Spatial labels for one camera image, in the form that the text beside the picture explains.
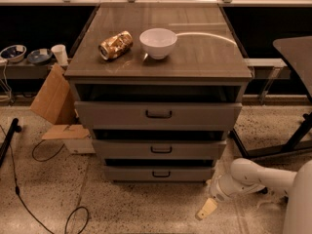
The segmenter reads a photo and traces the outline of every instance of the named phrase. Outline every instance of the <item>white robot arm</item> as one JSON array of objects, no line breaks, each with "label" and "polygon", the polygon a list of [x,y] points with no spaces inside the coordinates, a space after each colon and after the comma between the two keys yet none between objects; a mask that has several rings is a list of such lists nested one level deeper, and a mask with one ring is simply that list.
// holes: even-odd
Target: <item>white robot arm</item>
[{"label": "white robot arm", "polygon": [[264,168],[247,159],[236,159],[230,172],[210,183],[212,196],[196,214],[204,219],[217,207],[240,194],[271,188],[289,197],[283,234],[307,234],[312,230],[312,161],[296,172]]}]

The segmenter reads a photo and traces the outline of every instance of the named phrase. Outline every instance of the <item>drawer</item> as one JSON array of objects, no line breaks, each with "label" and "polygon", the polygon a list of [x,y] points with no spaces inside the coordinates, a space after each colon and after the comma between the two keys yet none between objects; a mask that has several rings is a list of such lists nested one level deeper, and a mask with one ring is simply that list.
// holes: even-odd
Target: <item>drawer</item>
[{"label": "drawer", "polygon": [[241,103],[75,103],[82,124],[91,129],[214,130],[233,129]]},{"label": "drawer", "polygon": [[104,167],[104,175],[110,181],[198,181],[211,179],[213,168],[142,168]]},{"label": "drawer", "polygon": [[199,159],[216,161],[226,146],[223,141],[93,140],[99,159]]}]

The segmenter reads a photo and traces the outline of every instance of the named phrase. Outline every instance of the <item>crushed can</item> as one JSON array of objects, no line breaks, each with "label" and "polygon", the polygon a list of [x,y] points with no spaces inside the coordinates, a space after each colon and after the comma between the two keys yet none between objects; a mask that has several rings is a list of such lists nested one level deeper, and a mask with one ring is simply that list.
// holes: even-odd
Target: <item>crushed can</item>
[{"label": "crushed can", "polygon": [[98,50],[103,59],[117,59],[127,52],[134,44],[133,37],[128,31],[107,38],[98,45]]}]

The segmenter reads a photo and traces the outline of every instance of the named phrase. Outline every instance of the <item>black cable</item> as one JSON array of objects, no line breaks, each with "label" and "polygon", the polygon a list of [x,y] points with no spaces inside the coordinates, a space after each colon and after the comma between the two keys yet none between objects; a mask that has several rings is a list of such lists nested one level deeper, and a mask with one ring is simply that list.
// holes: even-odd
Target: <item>black cable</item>
[{"label": "black cable", "polygon": [[49,160],[53,159],[54,157],[56,157],[56,156],[61,152],[62,148],[65,146],[65,144],[63,144],[63,145],[60,147],[60,149],[59,149],[54,155],[52,155],[50,158],[47,158],[47,159],[44,159],[44,160],[39,160],[39,159],[37,159],[37,158],[35,157],[34,153],[35,153],[36,148],[37,148],[42,142],[44,142],[44,141],[45,141],[45,140],[42,139],[42,140],[41,140],[39,143],[37,143],[37,144],[35,145],[35,147],[32,149],[31,155],[32,155],[32,158],[33,158],[35,161],[38,161],[38,162],[46,162],[46,161],[49,161]]},{"label": "black cable", "polygon": [[[0,125],[0,128],[1,128],[2,133],[3,133],[4,135],[6,135],[4,129],[2,128],[1,125]],[[39,146],[43,141],[44,141],[44,139],[43,139],[42,141],[40,141],[40,142],[33,148],[33,151],[34,151],[35,148],[36,148],[37,146]],[[12,147],[11,147],[11,144],[10,144],[9,146],[10,146],[10,152],[11,152],[11,158],[12,158],[13,176],[14,176],[14,182],[15,182],[15,186],[16,186],[16,194],[18,195],[20,202],[21,202],[22,205],[25,207],[25,209],[28,211],[28,213],[29,213],[42,227],[44,227],[49,233],[54,234],[53,231],[51,231],[48,227],[46,227],[46,226],[30,211],[30,209],[28,208],[28,206],[27,206],[27,205],[25,204],[25,202],[22,200],[22,198],[21,198],[21,196],[20,196],[20,188],[19,188],[19,185],[18,185],[18,177],[17,177],[17,171],[16,171],[16,163],[15,163],[14,155],[13,155],[13,149],[12,149]],[[56,155],[58,155],[58,154],[60,153],[60,151],[62,150],[63,147],[64,147],[64,145],[59,149],[59,151],[58,151],[56,154],[54,154],[54,155],[53,155],[52,157],[50,157],[49,159],[46,159],[46,161],[47,161],[47,160],[50,160],[50,159],[52,159],[53,157],[55,157]],[[86,228],[86,226],[87,226],[87,224],[88,224],[88,222],[89,222],[89,215],[90,215],[90,214],[89,214],[89,211],[88,211],[87,208],[85,208],[85,207],[78,207],[78,208],[76,208],[76,209],[69,215],[69,217],[67,218],[66,225],[65,225],[65,229],[64,229],[64,234],[67,233],[67,225],[68,225],[69,220],[70,220],[71,217],[72,217],[77,211],[79,211],[80,209],[83,209],[83,210],[86,211],[86,213],[87,213],[87,220],[86,220],[85,225],[81,228],[81,230],[80,230],[77,234],[80,234],[80,233],[82,233],[82,232],[85,230],[85,228]]]},{"label": "black cable", "polygon": [[86,213],[87,213],[87,220],[86,220],[85,225],[84,225],[84,226],[81,228],[81,230],[80,230],[79,232],[77,232],[77,233],[78,233],[78,234],[82,233],[82,232],[84,231],[84,229],[86,228],[86,226],[87,226],[87,224],[88,224],[88,222],[89,222],[89,211],[88,211],[88,209],[85,208],[85,207],[78,207],[78,208],[76,208],[74,211],[72,211],[72,213],[69,215],[69,217],[68,217],[68,219],[67,219],[67,222],[66,222],[66,225],[65,225],[64,234],[67,233],[67,225],[68,225],[68,222],[69,222],[70,218],[71,218],[77,211],[79,211],[80,209],[83,209],[83,210],[86,211]]}]

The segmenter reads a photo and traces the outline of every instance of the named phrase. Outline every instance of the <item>speckled floor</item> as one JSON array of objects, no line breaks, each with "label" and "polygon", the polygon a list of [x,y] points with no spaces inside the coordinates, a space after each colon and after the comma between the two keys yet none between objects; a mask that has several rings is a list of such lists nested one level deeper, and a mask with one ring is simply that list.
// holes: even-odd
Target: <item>speckled floor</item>
[{"label": "speckled floor", "polygon": [[[309,106],[244,106],[236,125],[247,148],[283,142],[296,129],[295,122]],[[8,131],[19,118],[22,132],[14,135],[14,154],[20,196],[31,212],[53,233],[64,233],[66,220],[74,209],[89,210],[83,233],[217,233],[280,234],[287,203],[269,190],[219,204],[208,218],[198,221],[196,212],[208,197],[201,183],[111,183],[105,181],[103,166],[95,154],[71,155],[66,148],[52,160],[37,162],[34,146],[51,124],[36,116],[27,105],[0,106],[0,125]],[[4,135],[0,133],[0,142]],[[58,151],[62,142],[49,140],[35,151],[45,159]],[[226,173],[239,157],[232,139],[217,162],[214,176]],[[259,164],[297,171],[312,159],[312,152],[271,159]],[[0,233],[49,233],[25,209],[15,193],[11,151],[0,169]],[[68,224],[77,233],[85,224],[84,211]]]}]

